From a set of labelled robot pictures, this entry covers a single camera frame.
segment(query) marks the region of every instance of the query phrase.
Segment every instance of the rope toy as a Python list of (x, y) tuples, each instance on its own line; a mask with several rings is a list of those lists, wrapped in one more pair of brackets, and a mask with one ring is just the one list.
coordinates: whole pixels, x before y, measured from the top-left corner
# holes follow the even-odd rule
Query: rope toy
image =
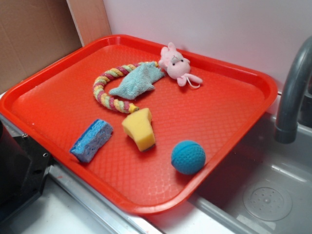
[(126, 76), (143, 63), (145, 62), (123, 65), (104, 72), (102, 75), (96, 78), (93, 84), (93, 95), (95, 99), (109, 110), (119, 111), (125, 114), (131, 114), (135, 111), (138, 111), (139, 108), (133, 103), (130, 103), (128, 101), (121, 101), (108, 95), (106, 92), (104, 92), (104, 87), (111, 80)]

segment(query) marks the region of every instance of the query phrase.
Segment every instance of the bunny leg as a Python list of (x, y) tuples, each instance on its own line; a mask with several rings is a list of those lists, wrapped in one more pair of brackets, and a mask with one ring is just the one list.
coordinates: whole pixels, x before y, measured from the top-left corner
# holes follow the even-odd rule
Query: bunny leg
[(177, 79), (177, 84), (180, 86), (180, 87), (183, 87), (186, 85), (186, 80), (187, 78), (185, 76), (181, 76), (181, 77), (178, 77)]
[(201, 84), (203, 80), (197, 76), (194, 76), (192, 74), (186, 73), (184, 76), (188, 77), (191, 81), (194, 81), (197, 84)]

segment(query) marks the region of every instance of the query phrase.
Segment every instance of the rubber ball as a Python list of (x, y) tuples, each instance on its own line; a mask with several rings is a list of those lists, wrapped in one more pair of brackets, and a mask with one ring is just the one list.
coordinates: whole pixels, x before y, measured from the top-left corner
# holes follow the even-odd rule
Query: rubber ball
[(182, 174), (192, 175), (203, 168), (206, 161), (204, 149), (197, 142), (185, 140), (177, 144), (171, 154), (171, 164)]

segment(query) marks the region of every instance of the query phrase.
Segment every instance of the tray rim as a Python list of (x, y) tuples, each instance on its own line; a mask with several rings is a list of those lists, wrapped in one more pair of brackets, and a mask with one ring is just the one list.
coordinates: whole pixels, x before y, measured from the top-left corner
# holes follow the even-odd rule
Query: tray rim
[[(144, 46), (139, 46), (137, 44), (136, 48), (135, 46), (131, 45), (133, 41), (138, 42), (138, 44)], [(142, 51), (147, 51), (149, 53), (156, 55), (160, 54), (160, 50), (164, 46), (162, 44), (135, 38), (128, 35), (111, 35), (97, 39), (94, 42), (91, 42), (90, 44), (86, 45), (85, 47), (82, 47), (74, 51), (73, 53), (67, 55), (66, 57), (56, 61), (50, 66), (42, 69), (41, 71), (35, 73), (34, 75), (30, 76), (29, 78), (25, 79), (24, 81), (18, 83), (17, 85), (9, 89), (0, 99), (0, 113), (3, 114), (8, 120), (10, 120), (22, 131), (26, 132), (28, 135), (36, 139), (53, 155), (58, 155), (54, 156), (57, 158), (57, 161), (59, 161), (69, 170), (73, 171), (81, 179), (89, 183), (94, 189), (99, 191), (98, 187), (99, 186), (102, 187), (103, 184), (105, 184), (106, 185), (105, 192), (104, 193), (102, 191), (99, 192), (120, 208), (138, 215), (155, 214), (175, 207), (179, 203), (186, 200), (195, 191), (195, 189), (200, 185), (198, 181), (199, 180), (203, 181), (205, 178), (208, 177), (208, 175), (220, 163), (220, 161), (222, 161), (224, 157), (226, 157), (230, 149), (233, 148), (236, 145), (236, 143), (239, 142), (239, 140), (261, 118), (261, 116), (265, 113), (267, 108), (275, 101), (277, 96), (277, 85), (270, 76), (262, 72), (178, 49), (179, 52), (181, 52), (185, 57), (187, 57), (189, 60), (192, 61), (192, 67), (200, 68), (203, 65), (207, 65), (206, 63), (208, 62), (211, 66), (212, 65), (215, 66), (214, 70), (216, 73), (219, 73), (220, 69), (223, 69), (223, 73), (220, 73), (222, 75), (224, 75), (224, 72), (240, 73), (241, 78), (239, 80), (242, 82), (246, 82), (247, 76), (248, 77), (250, 77), (250, 75), (254, 76), (255, 79), (253, 79), (252, 82), (250, 82), (249, 80), (249, 82), (247, 83), (257, 87), (262, 91), (262, 93), (264, 93), (265, 90), (266, 92), (264, 93), (265, 100), (261, 104), (261, 106), (259, 106), (259, 108), (252, 114), (252, 116), (249, 117), (248, 121), (245, 124), (243, 124), (239, 128), (239, 130), (235, 134), (233, 134), (232, 137), (226, 142), (226, 144), (220, 149), (220, 151), (217, 152), (211, 158), (209, 163), (205, 165), (205, 167), (200, 171), (200, 173), (194, 175), (193, 178), (190, 180), (190, 182), (187, 184), (187, 186), (184, 187), (184, 189), (180, 193), (178, 193), (175, 197), (171, 198), (166, 202), (154, 206), (144, 206), (134, 204), (119, 192), (117, 192), (116, 194), (116, 190), (109, 184), (107, 184), (105, 181), (102, 181), (97, 177), (90, 177), (88, 179), (82, 177), (81, 172), (85, 173), (86, 171), (81, 166), (79, 166), (79, 164), (77, 163), (76, 163), (77, 165), (74, 165), (73, 163), (68, 164), (68, 160), (59, 157), (59, 155), (62, 155), (64, 153), (64, 151), (60, 147), (45, 140), (44, 137), (39, 136), (39, 134), (34, 129), (32, 129), (30, 125), (21, 121), (16, 115), (14, 115), (14, 113), (10, 112), (10, 106), (12, 105), (12, 103), (19, 96), (21, 96), (24, 93), (27, 93), (36, 85), (39, 85), (44, 81), (50, 79), (53, 75), (56, 75), (57, 73), (75, 64), (76, 62), (87, 57), (88, 55), (96, 52), (97, 50), (103, 48), (104, 46), (119, 45), (119, 44), (130, 46)]]

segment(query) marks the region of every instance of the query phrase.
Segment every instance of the blue towel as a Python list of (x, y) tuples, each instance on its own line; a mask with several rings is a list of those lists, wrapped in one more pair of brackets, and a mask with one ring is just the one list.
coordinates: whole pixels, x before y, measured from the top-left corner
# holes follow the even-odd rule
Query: blue towel
[(76, 141), (70, 152), (80, 162), (90, 162), (98, 149), (111, 137), (113, 128), (104, 120), (97, 119)]
[(155, 89), (152, 83), (164, 76), (154, 62), (143, 63), (129, 73), (117, 88), (109, 91), (109, 94), (133, 100), (144, 92)]

